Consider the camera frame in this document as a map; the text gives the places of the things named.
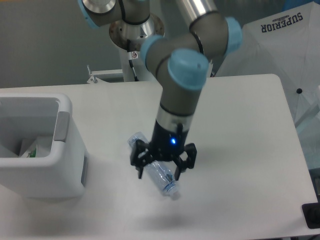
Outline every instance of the black cable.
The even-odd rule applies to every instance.
[[[316,237],[318,237],[318,236],[320,236],[320,234],[314,235],[314,236],[310,237],[308,240],[314,240],[314,239],[316,239]]]

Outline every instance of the gray robot arm segment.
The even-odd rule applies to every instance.
[[[89,17],[98,27],[121,19],[128,24],[138,25],[150,16],[149,0],[80,0],[79,4],[86,11],[85,17]]]

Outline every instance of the plastic water bottle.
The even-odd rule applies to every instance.
[[[140,139],[145,143],[148,142],[146,137],[142,132],[135,133],[129,138],[128,144],[133,148],[135,142]],[[146,152],[140,153],[139,157],[146,154]],[[160,192],[164,196],[174,197],[178,195],[178,187],[176,184],[175,176],[172,174],[171,170],[162,161],[153,161],[152,163],[146,165],[144,170],[148,173],[154,184],[158,187]]]

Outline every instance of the item inside bin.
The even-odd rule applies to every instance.
[[[23,139],[20,158],[44,158],[50,154],[52,136],[39,136],[36,139]]]

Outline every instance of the black object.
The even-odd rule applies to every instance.
[[[314,236],[312,236],[312,237],[308,238],[307,240],[314,240],[314,239],[316,239],[319,235],[320,235],[320,234],[318,234],[318,235],[314,235]]]
[[[138,171],[138,178],[142,178],[144,166],[153,161],[173,161],[176,165],[174,178],[179,180],[180,174],[186,169],[193,169],[195,166],[197,149],[194,143],[185,144],[188,132],[183,132],[183,125],[177,125],[177,132],[170,132],[155,122],[152,140],[150,143],[138,139],[132,148],[130,163]],[[186,160],[180,155],[187,154]]]
[[[320,229],[320,203],[303,204],[302,211],[308,228]]]

